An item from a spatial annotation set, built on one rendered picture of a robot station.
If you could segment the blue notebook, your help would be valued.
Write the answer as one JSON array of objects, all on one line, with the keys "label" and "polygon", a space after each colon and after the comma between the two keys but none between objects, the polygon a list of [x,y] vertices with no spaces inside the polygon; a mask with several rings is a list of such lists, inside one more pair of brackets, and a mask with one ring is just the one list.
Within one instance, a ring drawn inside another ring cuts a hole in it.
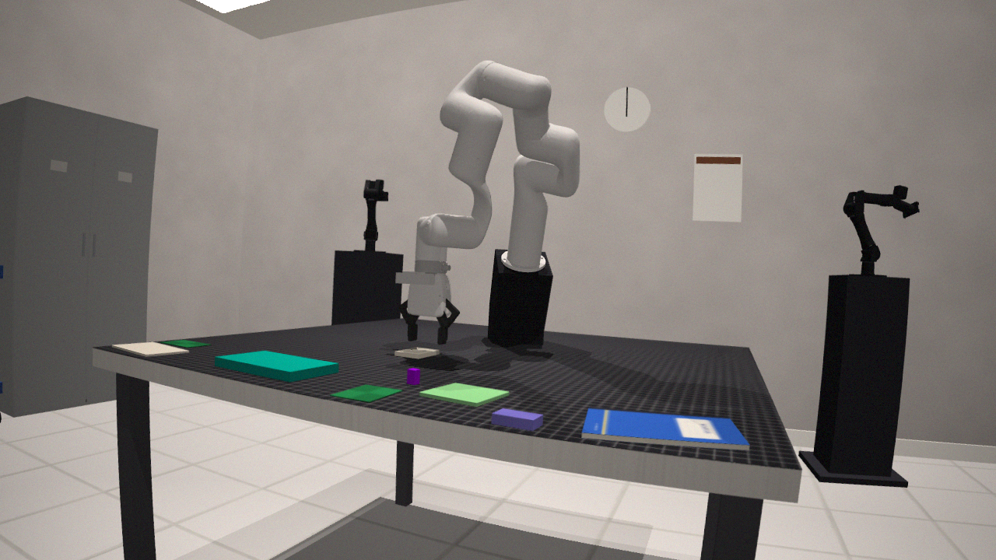
[{"label": "blue notebook", "polygon": [[749,450],[750,446],[729,417],[613,408],[588,407],[582,437],[701,449]]}]

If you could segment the teal flat rectangular slab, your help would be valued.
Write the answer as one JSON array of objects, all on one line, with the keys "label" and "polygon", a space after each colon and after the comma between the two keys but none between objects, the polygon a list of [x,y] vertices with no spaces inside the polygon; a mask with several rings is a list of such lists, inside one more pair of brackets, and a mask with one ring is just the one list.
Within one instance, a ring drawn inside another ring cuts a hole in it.
[{"label": "teal flat rectangular slab", "polygon": [[254,353],[242,353],[236,355],[217,355],[215,366],[222,366],[232,371],[243,373],[253,373],[277,380],[305,380],[317,378],[317,376],[338,373],[337,362],[321,361],[321,359],[309,359],[298,355],[286,355],[260,351]]}]

